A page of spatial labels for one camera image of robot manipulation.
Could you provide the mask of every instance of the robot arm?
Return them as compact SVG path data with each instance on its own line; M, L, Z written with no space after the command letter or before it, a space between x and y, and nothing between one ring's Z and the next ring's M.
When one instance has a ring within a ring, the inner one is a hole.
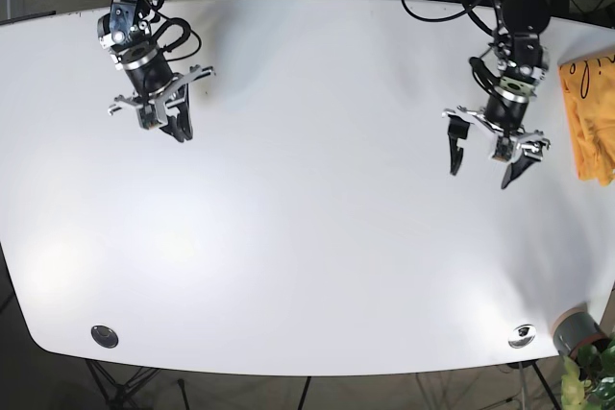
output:
M465 139L470 126L475 125L491 140L491 157L508 165L502 182L505 189L540 162L543 149L549 149L551 144L542 132L528 133L522 124L535 89L549 70L540 34L547 29L551 15L549 0L493 1L497 27L487 53L493 51L496 55L499 76L486 67L484 55L470 59L477 84L489 95L487 106L478 111L445 109L444 115L450 118L451 174L457 174L463 160L463 149L457 147L457 141ZM484 24L481 28L488 30Z
M181 18L168 18L159 12L164 0L112 0L111 12L98 20L98 38L103 49L109 50L117 70L123 70L135 93L114 100L109 113L121 109L136 111L142 129L161 129L179 142L192 139L188 84L213 73L213 68L193 66L186 75L174 73L164 57L194 35L190 25ZM152 25L164 22L153 33ZM158 41L171 27L182 30L174 42L160 47Z

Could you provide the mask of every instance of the green leaf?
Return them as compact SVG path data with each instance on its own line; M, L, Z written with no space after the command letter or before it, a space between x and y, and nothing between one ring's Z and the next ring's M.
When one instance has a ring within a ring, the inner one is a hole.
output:
M578 349L577 362L581 367L589 367L599 357L598 348L594 345L585 345Z
M585 402L585 406L583 410L602 410L603 407L599 403L595 402Z
M615 341L608 345L608 348L600 356L603 363L603 370L608 374L615 374Z
M578 378L580 375L580 369L577 363L567 355L564 356L564 369L566 369L566 374L574 378Z
M578 377L565 374L561 377L562 403L580 405L585 402L585 389Z
M592 394L599 398L601 402L609 402L615 399L615 378L608 376L601 379Z

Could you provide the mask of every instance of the gray pot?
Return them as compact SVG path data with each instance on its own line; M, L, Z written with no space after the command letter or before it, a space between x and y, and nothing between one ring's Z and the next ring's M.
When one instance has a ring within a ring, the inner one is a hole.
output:
M574 308L562 314L553 325L552 333L557 351L572 359L577 359L581 346L593 344L603 350L609 341L598 323L582 308Z

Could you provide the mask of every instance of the black cable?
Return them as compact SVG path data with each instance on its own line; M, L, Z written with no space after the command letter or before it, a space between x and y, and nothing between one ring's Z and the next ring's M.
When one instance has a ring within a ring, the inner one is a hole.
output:
M460 0L461 1L461 5L464 8L469 8L469 5L467 3L466 0ZM489 26L487 26L484 21L482 21L479 16L474 13L473 10L468 11L468 16L470 16L470 19L472 20L472 22L474 24L476 24L482 31L484 31L488 36L493 36L493 30L491 28L489 28Z
M575 0L570 0L570 1L573 3L573 5L574 5L575 7L577 7L577 10L580 12L580 14L582 14L583 16L587 16L588 14L590 14L590 13L593 13L593 12L597 11L597 10L600 8L600 6L604 3L604 1L605 1L605 0L600 0L600 1L598 2L598 4L596 4L596 7L594 7L594 8L593 8L592 10L590 10L589 12L584 11L584 10L583 10L583 9L582 9L579 5L578 5L578 3L577 3L577 2L575 2Z
M15 291L12 293L0 304L0 315L4 312L4 310L11 304L12 299L15 298Z
M425 18L423 16L419 16L418 14L412 12L410 10L410 8L408 7L408 5L406 4L406 0L402 0L402 5L404 6L404 10L406 10L406 12L412 16L414 19L418 19L420 21L425 21L427 23L442 23L445 21L451 21L453 19L457 19L460 18L461 16L463 16L464 14L467 14L468 12L471 12L478 4L480 4L480 2L482 2L482 0L475 0L472 4L470 4L470 6L468 6L467 8L464 8L463 11L456 13L456 14L452 14L451 16L444 16L441 18Z
M545 388L545 391L547 392L547 395L549 396L549 399L551 400L553 407L555 407L555 410L561 410L561 406L559 405L559 402L555 398L554 393L551 390L551 387L549 386L549 383L547 383L547 380L540 372L540 369L538 368L538 365L536 364L535 360L531 363L531 366L534 368L534 371L538 375L538 379L540 380L542 387Z
M304 408L304 403L306 402L306 396L308 395L309 383L311 382L311 376L308 376L306 379L306 385L304 386L304 391L301 393L301 400L299 400L299 406L297 410L302 410Z
M153 12L155 12L156 14L158 14L160 17L164 18L164 19L165 19L165 20L167 20L167 21L169 21L169 20L170 20L170 18L169 18L167 15L165 15L165 14L163 14L163 13L160 13L160 12L158 11L158 9L156 9L156 8L155 8L155 7L154 7L154 6L150 3L150 1L149 1L149 0L143 0L143 2L145 2L145 5L147 5L147 7L148 7L150 10L152 10ZM185 60L185 59L187 59L187 58L193 57L194 55L196 55L197 53L199 53L199 52L201 51L201 48L202 48L202 46L203 46L203 40L201 40L201 38L199 37L199 35L198 35L198 34L196 34L196 33L194 32L194 30L192 29L192 27L191 27L191 26L190 26L190 33L191 33L192 35L194 35L194 36L196 37L196 39L197 39L197 42L198 42L197 49L196 49L194 52L189 53L188 55L185 55L185 56L180 57L180 58L174 58L173 60L168 60L167 62L173 62L173 61Z
M593 13L595 12L597 9L600 8L600 5L602 5L604 3L605 0L601 0L600 2L598 2L598 4L596 5L596 7L594 7L591 11L589 11L588 13Z

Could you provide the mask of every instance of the white tabletop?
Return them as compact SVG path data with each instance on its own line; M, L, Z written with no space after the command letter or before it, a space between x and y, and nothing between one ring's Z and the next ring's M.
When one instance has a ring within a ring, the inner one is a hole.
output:
M421 23L398 0L168 3L204 40L174 69L218 73L191 86L195 137L181 145L107 116L132 87L98 45L104 12L0 28L0 241L42 348L394 374L553 355L563 311L587 301L602 316L615 189L576 177L555 65L611 47L612 31L554 20L543 35L553 70L525 124L553 147L502 191L475 129L448 173L441 110L486 103L467 60L489 37L468 18ZM525 323L538 335L513 350ZM96 325L117 348L92 340Z

